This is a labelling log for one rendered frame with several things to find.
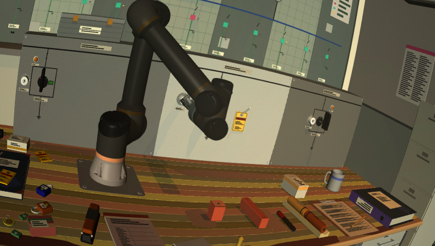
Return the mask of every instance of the gray mug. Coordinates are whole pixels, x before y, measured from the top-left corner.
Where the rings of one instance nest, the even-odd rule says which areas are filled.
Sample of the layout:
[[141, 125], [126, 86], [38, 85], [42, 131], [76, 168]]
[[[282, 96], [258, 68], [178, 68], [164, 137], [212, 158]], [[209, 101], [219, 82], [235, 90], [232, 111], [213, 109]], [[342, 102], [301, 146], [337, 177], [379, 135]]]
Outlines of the gray mug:
[[[326, 176], [328, 176], [328, 173], [331, 174], [329, 176], [328, 182], [326, 182]], [[338, 169], [332, 169], [332, 172], [327, 172], [325, 174], [325, 178], [323, 179], [323, 182], [326, 184], [326, 188], [332, 192], [338, 192], [340, 191], [341, 184], [343, 183], [345, 173]]]

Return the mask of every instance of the green block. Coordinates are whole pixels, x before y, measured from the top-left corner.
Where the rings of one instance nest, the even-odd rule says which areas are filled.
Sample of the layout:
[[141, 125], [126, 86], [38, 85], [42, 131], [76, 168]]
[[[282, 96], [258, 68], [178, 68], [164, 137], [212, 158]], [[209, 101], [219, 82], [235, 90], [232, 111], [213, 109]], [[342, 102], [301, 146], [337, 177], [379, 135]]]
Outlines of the green block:
[[19, 232], [19, 231], [17, 231], [17, 230], [13, 230], [13, 231], [11, 232], [11, 234], [12, 234], [14, 237], [16, 237], [16, 238], [20, 238], [20, 237], [23, 235], [21, 232]]
[[27, 214], [22, 214], [20, 216], [18, 216], [21, 220], [26, 220], [27, 219]]

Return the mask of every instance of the wooden table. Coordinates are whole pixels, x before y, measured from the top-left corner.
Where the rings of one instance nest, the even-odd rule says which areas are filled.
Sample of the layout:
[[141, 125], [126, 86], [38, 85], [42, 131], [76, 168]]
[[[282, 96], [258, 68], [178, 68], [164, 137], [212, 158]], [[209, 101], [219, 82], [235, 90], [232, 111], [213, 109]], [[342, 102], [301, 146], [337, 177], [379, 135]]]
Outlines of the wooden table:
[[[6, 150], [6, 139], [12, 134], [13, 129], [6, 126], [0, 128], [7, 133], [7, 136], [0, 140], [0, 150]], [[101, 214], [103, 212], [147, 214], [166, 245], [201, 237], [213, 245], [221, 246], [234, 246], [239, 236], [245, 238], [242, 245], [251, 246], [270, 246], [315, 238], [282, 206], [283, 200], [288, 197], [280, 187], [285, 174], [295, 174], [310, 185], [305, 198], [300, 198], [299, 201], [323, 220], [328, 226], [330, 236], [338, 237], [340, 242], [333, 245], [353, 245], [422, 224], [422, 221], [416, 218], [413, 222], [385, 231], [385, 227], [347, 199], [352, 189], [373, 188], [373, 186], [346, 167], [338, 168], [345, 172], [346, 176], [342, 189], [333, 193], [323, 184], [325, 173], [332, 168], [261, 166], [127, 154], [126, 164], [134, 167], [146, 195], [124, 196], [85, 191], [79, 187], [76, 160], [79, 158], [93, 160], [95, 150], [33, 141], [31, 136], [30, 139], [28, 154], [31, 155], [31, 162], [24, 199], [0, 197], [0, 217], [7, 214], [16, 220], [12, 227], [0, 225], [0, 232], [10, 234], [13, 229], [17, 229], [23, 233], [21, 239], [26, 235], [29, 236], [30, 233], [26, 222], [20, 221], [18, 216], [22, 213], [30, 214], [31, 207], [45, 200], [54, 208], [50, 215], [56, 223], [57, 236], [52, 238], [76, 245], [88, 245], [80, 242], [80, 232], [91, 202], [100, 205]], [[46, 151], [53, 161], [40, 163], [32, 153], [40, 150]], [[42, 184], [54, 186], [52, 193], [45, 198], [35, 192]], [[242, 197], [250, 197], [270, 218], [266, 228], [257, 228], [242, 212], [239, 208]], [[357, 212], [364, 214], [366, 219], [380, 231], [374, 235], [346, 237], [308, 203], [310, 200], [323, 199], [344, 200]], [[222, 200], [226, 204], [222, 221], [213, 222], [206, 219], [210, 200]], [[290, 231], [279, 219], [276, 214], [278, 210], [281, 210], [294, 224], [295, 232]], [[113, 245], [103, 217], [98, 224], [94, 245]]]

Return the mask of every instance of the drawer handle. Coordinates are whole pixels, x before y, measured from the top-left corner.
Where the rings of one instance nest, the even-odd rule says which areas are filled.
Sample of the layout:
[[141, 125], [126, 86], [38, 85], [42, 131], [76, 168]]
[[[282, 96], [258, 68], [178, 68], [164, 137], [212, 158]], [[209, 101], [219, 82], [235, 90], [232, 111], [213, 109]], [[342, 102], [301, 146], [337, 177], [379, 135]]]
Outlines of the drawer handle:
[[412, 197], [412, 198], [416, 198], [415, 196], [413, 196], [413, 195], [411, 195], [409, 192], [407, 192], [407, 191], [405, 191], [405, 190], [403, 190], [403, 192], [405, 192], [408, 196], [410, 196], [410, 197]]
[[419, 154], [417, 154], [417, 156], [418, 156], [419, 158], [423, 159], [425, 162], [430, 163], [430, 161], [429, 161], [428, 159], [424, 158], [423, 156], [421, 156], [421, 155], [419, 155]]
[[393, 239], [391, 239], [391, 241], [390, 241], [390, 242], [385, 242], [385, 243], [377, 243], [377, 245], [378, 245], [378, 246], [381, 246], [381, 245], [387, 245], [387, 244], [389, 244], [389, 243], [392, 243], [392, 242], [394, 242], [394, 240], [393, 240]]

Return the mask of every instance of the orange padlock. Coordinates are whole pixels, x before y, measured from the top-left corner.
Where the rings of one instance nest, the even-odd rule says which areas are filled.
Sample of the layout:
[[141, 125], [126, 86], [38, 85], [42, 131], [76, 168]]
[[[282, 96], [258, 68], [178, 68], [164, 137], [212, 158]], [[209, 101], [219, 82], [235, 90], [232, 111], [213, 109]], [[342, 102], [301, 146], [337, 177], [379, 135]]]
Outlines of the orange padlock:
[[31, 212], [42, 215], [49, 214], [53, 212], [53, 207], [47, 201], [43, 201], [36, 204], [36, 207], [32, 207]]

